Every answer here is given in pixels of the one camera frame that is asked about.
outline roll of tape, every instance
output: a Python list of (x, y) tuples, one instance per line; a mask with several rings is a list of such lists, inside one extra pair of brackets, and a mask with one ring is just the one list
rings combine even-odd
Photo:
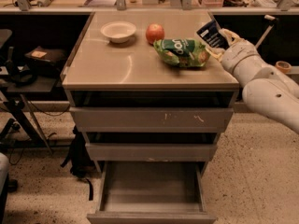
[(276, 62), (275, 67), (284, 74), (290, 72), (292, 69), (292, 66), (289, 63), (283, 61)]

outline speckled floor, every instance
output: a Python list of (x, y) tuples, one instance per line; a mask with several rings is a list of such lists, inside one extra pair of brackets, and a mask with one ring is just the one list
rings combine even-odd
[[(46, 134), (71, 135), (69, 114), (37, 114)], [(0, 128), (7, 114), (0, 113)], [(8, 194), (4, 224), (88, 224), (97, 205), (100, 177), (88, 185), (61, 168), (66, 150), (25, 149), (10, 175), (19, 182)], [(11, 162), (18, 160), (14, 150)], [(299, 137), (288, 128), (252, 113), (235, 113), (203, 177), (206, 209), (216, 224), (297, 224), (299, 219)]]

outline white bowl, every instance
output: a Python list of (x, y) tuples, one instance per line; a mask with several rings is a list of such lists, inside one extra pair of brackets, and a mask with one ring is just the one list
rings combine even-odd
[(114, 43), (128, 41), (135, 31), (135, 25), (127, 21), (113, 21), (101, 27), (101, 33)]

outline snack bag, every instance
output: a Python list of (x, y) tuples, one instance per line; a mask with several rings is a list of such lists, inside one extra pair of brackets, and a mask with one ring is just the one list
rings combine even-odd
[(191, 39), (158, 40), (153, 46), (165, 63), (178, 67), (203, 67), (210, 56), (204, 44)]

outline wooden countertop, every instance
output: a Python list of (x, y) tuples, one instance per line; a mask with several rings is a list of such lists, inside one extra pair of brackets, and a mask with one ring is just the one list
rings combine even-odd
[[(124, 44), (108, 43), (100, 33), (110, 21), (129, 21), (137, 31)], [(164, 63), (145, 37), (147, 26), (160, 23), (165, 38), (195, 38), (210, 21), (204, 10), (130, 9), (97, 11), (63, 86), (69, 90), (123, 89), (237, 89), (238, 82), (213, 58), (205, 68), (181, 69)]]

